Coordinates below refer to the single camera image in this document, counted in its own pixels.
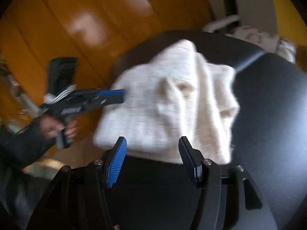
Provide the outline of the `person left forearm black sleeve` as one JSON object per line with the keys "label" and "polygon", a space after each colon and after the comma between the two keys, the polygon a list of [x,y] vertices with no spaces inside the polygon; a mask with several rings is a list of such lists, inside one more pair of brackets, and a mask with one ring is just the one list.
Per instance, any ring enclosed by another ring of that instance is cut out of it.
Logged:
{"label": "person left forearm black sleeve", "polygon": [[22,169],[55,145],[58,122],[49,116],[34,119],[21,133],[1,129],[1,170]]}

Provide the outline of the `person left hand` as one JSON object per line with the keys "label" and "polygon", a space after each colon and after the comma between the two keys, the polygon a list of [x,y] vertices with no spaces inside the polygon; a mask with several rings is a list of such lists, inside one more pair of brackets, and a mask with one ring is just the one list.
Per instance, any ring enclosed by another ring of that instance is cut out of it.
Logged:
{"label": "person left hand", "polygon": [[77,121],[73,120],[66,126],[59,120],[43,115],[40,117],[40,129],[42,135],[47,139],[54,139],[59,131],[64,130],[66,137],[73,139],[77,134]]}

